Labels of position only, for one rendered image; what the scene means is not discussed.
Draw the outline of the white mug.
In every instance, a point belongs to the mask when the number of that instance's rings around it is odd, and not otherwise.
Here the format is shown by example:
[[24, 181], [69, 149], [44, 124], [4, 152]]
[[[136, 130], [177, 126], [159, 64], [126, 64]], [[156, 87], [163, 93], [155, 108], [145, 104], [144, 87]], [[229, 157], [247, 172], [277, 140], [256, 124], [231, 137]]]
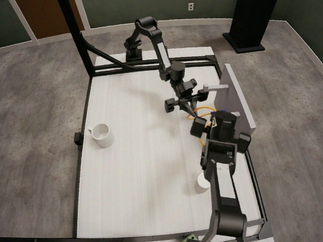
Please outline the white mug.
[[99, 146], [103, 148], [107, 148], [113, 144], [114, 136], [107, 124], [99, 123], [99, 124], [96, 124], [93, 128], [88, 126], [87, 129], [92, 134], [93, 138], [95, 139], [95, 141]]

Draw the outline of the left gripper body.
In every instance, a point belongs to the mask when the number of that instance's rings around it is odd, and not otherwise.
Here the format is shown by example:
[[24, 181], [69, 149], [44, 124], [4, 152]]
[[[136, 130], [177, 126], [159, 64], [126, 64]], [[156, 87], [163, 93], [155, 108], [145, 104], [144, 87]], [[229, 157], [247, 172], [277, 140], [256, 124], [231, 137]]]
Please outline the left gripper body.
[[[170, 98], [165, 100], [165, 110], [167, 113], [174, 111], [174, 106], [180, 106], [180, 102], [182, 100], [188, 99], [188, 102], [191, 102], [191, 98], [198, 96], [198, 102], [203, 102], [206, 101], [209, 95], [209, 92], [204, 92], [203, 89], [200, 89], [197, 91], [197, 94], [192, 95], [192, 92], [186, 92], [183, 93], [182, 97], [179, 96], [178, 91], [177, 91], [177, 86], [180, 86], [181, 83], [177, 84], [174, 87], [174, 92], [175, 92], [175, 96], [178, 97], [178, 100], [175, 101], [175, 98]], [[201, 94], [203, 93], [203, 94]], [[201, 97], [201, 98], [200, 98]], [[168, 109], [169, 108], [169, 109]]]

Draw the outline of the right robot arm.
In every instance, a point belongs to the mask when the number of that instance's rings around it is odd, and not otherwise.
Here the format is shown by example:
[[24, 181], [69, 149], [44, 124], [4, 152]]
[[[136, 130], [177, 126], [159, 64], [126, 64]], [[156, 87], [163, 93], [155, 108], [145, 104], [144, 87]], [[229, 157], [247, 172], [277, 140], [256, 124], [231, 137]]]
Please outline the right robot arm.
[[[232, 177], [237, 160], [237, 143], [231, 143], [236, 120], [234, 114], [226, 111], [216, 110], [211, 114], [211, 139], [206, 139], [202, 146], [200, 166], [204, 178], [210, 183], [213, 212], [204, 238], [187, 238], [185, 242], [211, 242], [215, 235], [235, 237], [237, 242], [248, 242], [247, 216], [241, 211]], [[232, 155], [228, 152], [232, 152]]]

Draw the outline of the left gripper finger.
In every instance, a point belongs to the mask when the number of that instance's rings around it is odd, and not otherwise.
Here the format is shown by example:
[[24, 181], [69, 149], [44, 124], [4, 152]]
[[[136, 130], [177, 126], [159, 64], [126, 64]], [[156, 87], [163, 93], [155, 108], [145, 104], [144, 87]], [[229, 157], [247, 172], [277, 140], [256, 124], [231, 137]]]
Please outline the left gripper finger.
[[196, 117], [196, 115], [195, 115], [194, 111], [192, 110], [192, 108], [190, 107], [187, 99], [182, 100], [180, 102], [180, 109], [179, 110], [183, 110], [183, 111], [187, 112], [188, 114], [190, 114], [191, 116]]
[[[190, 107], [192, 108], [192, 110], [195, 110], [197, 107], [197, 102], [198, 102], [198, 96], [192, 97], [191, 98], [191, 104]], [[197, 111], [194, 112], [196, 116], [198, 116]]]

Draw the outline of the white cylinder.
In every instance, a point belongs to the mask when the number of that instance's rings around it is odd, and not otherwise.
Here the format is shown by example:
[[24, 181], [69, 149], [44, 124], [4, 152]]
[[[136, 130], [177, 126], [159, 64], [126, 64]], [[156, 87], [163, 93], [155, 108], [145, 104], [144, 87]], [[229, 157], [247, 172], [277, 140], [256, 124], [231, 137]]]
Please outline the white cylinder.
[[205, 193], [210, 188], [210, 183], [204, 179], [203, 173], [198, 176], [194, 188], [199, 193]]

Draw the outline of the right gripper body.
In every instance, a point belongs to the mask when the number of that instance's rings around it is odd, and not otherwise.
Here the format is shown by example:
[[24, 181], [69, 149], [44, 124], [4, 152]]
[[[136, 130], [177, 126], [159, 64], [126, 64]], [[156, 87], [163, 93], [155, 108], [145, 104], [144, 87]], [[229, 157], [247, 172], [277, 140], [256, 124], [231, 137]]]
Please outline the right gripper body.
[[[207, 125], [205, 128], [206, 122], [207, 120], [205, 118], [196, 116], [194, 118], [191, 130], [190, 130], [190, 134], [195, 137], [201, 138], [202, 133], [204, 132], [204, 133], [207, 133], [206, 138], [211, 139], [209, 135], [211, 126]], [[237, 143], [237, 152], [244, 154], [251, 142], [251, 136], [249, 134], [241, 132], [239, 138], [235, 139], [234, 134], [235, 133], [233, 132], [231, 143]]]

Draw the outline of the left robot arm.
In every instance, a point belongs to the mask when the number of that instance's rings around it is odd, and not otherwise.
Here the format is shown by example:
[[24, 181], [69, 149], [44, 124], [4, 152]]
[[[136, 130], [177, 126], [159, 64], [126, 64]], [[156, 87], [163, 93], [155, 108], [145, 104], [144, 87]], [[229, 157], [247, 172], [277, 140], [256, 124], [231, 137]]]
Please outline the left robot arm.
[[[149, 31], [148, 29], [153, 26], [156, 29]], [[141, 37], [143, 35], [147, 36], [152, 42], [159, 62], [158, 71], [161, 80], [164, 80], [165, 82], [170, 80], [170, 85], [173, 89], [177, 84], [181, 83], [180, 86], [177, 86], [180, 97], [182, 97], [183, 93], [189, 91], [193, 93], [193, 88], [197, 86], [197, 82], [194, 78], [184, 82], [185, 64], [183, 62], [176, 62], [175, 60], [170, 62], [157, 20], [151, 15], [147, 15], [136, 19], [135, 27], [132, 36], [127, 38], [124, 43], [124, 47], [129, 51], [129, 58], [139, 57], [138, 46], [142, 43]]]

